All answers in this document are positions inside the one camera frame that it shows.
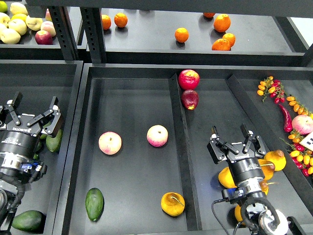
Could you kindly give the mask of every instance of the yellow apple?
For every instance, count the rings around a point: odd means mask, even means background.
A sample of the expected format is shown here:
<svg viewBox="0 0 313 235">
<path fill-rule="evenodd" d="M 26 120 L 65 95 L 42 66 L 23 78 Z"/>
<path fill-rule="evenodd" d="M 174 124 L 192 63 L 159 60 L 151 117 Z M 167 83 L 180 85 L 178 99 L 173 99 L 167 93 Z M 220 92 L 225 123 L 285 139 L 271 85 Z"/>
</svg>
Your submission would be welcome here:
<svg viewBox="0 0 313 235">
<path fill-rule="evenodd" d="M 21 36 L 27 32 L 26 23 L 20 19 L 10 21 L 8 26 L 10 29 L 14 29 L 15 31 L 17 31 Z"/>
<path fill-rule="evenodd" d="M 10 11 L 13 15 L 20 14 L 20 13 L 28 15 L 26 7 L 19 2 L 12 3 L 10 6 Z"/>
<path fill-rule="evenodd" d="M 0 24 L 2 23 L 6 27 L 8 27 L 8 23 L 9 23 L 10 20 L 11 19 L 10 19 L 10 17 L 7 14 L 0 12 Z"/>
<path fill-rule="evenodd" d="M 6 28 L 1 31 L 0 38 L 5 44 L 16 44 L 20 41 L 21 36 L 14 29 Z"/>
<path fill-rule="evenodd" d="M 25 22 L 27 27 L 29 27 L 31 30 L 39 31 L 41 24 L 43 23 L 43 19 L 27 16 Z"/>
<path fill-rule="evenodd" d="M 117 153 L 122 146 L 121 137 L 112 131 L 103 133 L 99 138 L 99 148 L 108 155 Z"/>
</svg>

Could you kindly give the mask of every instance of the dark red apple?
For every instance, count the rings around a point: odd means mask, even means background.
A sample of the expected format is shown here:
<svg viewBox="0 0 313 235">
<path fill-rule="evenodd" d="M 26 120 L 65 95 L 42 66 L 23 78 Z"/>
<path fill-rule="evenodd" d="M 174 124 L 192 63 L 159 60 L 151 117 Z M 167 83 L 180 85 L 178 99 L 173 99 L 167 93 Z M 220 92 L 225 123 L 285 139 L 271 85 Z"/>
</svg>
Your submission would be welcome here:
<svg viewBox="0 0 313 235">
<path fill-rule="evenodd" d="M 194 90 L 185 90 L 181 95 L 181 102 L 188 110 L 194 110 L 199 102 L 198 93 Z"/>
<path fill-rule="evenodd" d="M 178 84 L 183 90 L 194 90 L 199 82 L 200 76 L 194 70 L 183 70 L 178 77 Z"/>
<path fill-rule="evenodd" d="M 49 32 L 40 30 L 35 35 L 36 43 L 39 45 L 52 45 L 53 39 Z"/>
</svg>

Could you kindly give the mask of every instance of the apple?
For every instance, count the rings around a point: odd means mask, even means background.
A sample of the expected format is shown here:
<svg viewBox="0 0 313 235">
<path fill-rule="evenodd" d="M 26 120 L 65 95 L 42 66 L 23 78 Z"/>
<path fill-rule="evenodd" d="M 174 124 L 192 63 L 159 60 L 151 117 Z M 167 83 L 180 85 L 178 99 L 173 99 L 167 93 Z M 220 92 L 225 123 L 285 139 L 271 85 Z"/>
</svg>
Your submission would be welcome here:
<svg viewBox="0 0 313 235">
<path fill-rule="evenodd" d="M 161 147 L 165 145 L 168 138 L 168 132 L 164 126 L 155 125 L 150 127 L 147 133 L 147 140 L 149 144 L 154 147 Z"/>
<path fill-rule="evenodd" d="M 53 39 L 49 32 L 39 30 L 35 35 L 35 41 L 39 45 L 52 45 Z"/>
<path fill-rule="evenodd" d="M 16 44 L 20 41 L 21 36 L 14 29 L 5 28 L 1 31 L 0 38 L 5 44 Z"/>
<path fill-rule="evenodd" d="M 23 20 L 15 19 L 9 22 L 9 28 L 17 31 L 21 36 L 27 32 L 26 23 Z"/>
<path fill-rule="evenodd" d="M 0 34 L 2 32 L 2 30 L 6 29 L 7 27 L 4 24 L 0 23 Z"/>
<path fill-rule="evenodd" d="M 11 19 L 10 19 L 10 17 L 7 14 L 0 12 L 0 24 L 2 23 L 6 27 L 8 27 L 8 23 L 9 23 L 10 20 Z"/>
<path fill-rule="evenodd" d="M 52 21 L 52 18 L 51 18 L 49 9 L 47 9 L 47 11 L 45 12 L 45 19 L 46 19 L 47 21 Z"/>
<path fill-rule="evenodd" d="M 16 14 L 20 14 L 20 13 L 28 15 L 26 7 L 19 2 L 12 3 L 10 6 L 10 11 L 11 11 L 12 15 L 16 15 Z"/>
<path fill-rule="evenodd" d="M 40 30 L 41 24 L 43 23 L 43 19 L 27 16 L 25 22 L 27 27 L 29 27 L 31 30 L 38 31 Z"/>
<path fill-rule="evenodd" d="M 45 21 L 41 24 L 40 30 L 47 31 L 51 34 L 52 37 L 56 35 L 53 23 L 51 21 Z"/>
<path fill-rule="evenodd" d="M 0 1 L 0 12 L 7 12 L 8 5 L 4 1 Z"/>
<path fill-rule="evenodd" d="M 194 90 L 199 82 L 200 76 L 193 70 L 183 70 L 178 77 L 178 84 L 183 90 Z"/>
<path fill-rule="evenodd" d="M 112 131 L 103 133 L 99 138 L 99 148 L 108 155 L 117 153 L 122 146 L 121 137 Z"/>
<path fill-rule="evenodd" d="M 292 128 L 299 132 L 301 135 L 306 135 L 313 131 L 313 119 L 307 115 L 298 115 L 292 122 Z"/>
<path fill-rule="evenodd" d="M 181 95 L 181 102 L 188 110 L 194 110 L 199 102 L 198 93 L 194 90 L 185 90 Z"/>
</svg>

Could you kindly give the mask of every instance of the white floor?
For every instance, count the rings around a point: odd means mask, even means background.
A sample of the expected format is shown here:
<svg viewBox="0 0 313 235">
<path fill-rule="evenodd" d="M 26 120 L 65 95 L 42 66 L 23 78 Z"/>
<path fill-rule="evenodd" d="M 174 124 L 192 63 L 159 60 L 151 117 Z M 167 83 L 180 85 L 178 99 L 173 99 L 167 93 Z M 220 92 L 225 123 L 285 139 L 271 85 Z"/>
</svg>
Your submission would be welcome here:
<svg viewBox="0 0 313 235">
<path fill-rule="evenodd" d="M 313 44 L 313 19 L 291 17 L 291 20 L 310 47 Z"/>
</svg>

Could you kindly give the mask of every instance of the black cable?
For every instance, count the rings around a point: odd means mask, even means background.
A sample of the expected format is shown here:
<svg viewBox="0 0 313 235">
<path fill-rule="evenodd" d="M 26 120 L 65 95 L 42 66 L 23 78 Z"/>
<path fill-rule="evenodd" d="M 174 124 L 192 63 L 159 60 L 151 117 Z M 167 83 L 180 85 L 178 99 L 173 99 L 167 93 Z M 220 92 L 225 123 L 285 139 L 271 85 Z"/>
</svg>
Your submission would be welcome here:
<svg viewBox="0 0 313 235">
<path fill-rule="evenodd" d="M 214 208 L 213 208 L 214 204 L 220 203 L 220 202 L 228 202 L 228 199 L 219 199 L 219 200 L 215 200 L 215 201 L 212 202 L 212 204 L 211 204 L 211 209 L 212 209 L 212 212 L 213 212 L 213 214 L 214 214 L 214 217 L 216 218 L 216 220 L 218 221 L 218 223 L 219 223 L 219 224 L 221 225 L 221 227 L 224 229 L 224 231 L 226 232 L 226 234 L 229 235 L 229 232 L 226 230 L 226 228 L 224 227 L 224 225 L 222 224 L 222 222 L 217 218 L 217 215 L 216 215 L 216 213 L 215 213 L 215 211 L 214 211 Z"/>
<path fill-rule="evenodd" d="M 233 231 L 233 235 L 236 234 L 237 229 L 239 228 L 240 225 L 242 225 L 242 223 L 243 223 L 243 221 L 240 221 L 240 222 L 237 223 L 237 225 L 236 225 L 236 227 L 235 227 L 235 229 Z"/>
</svg>

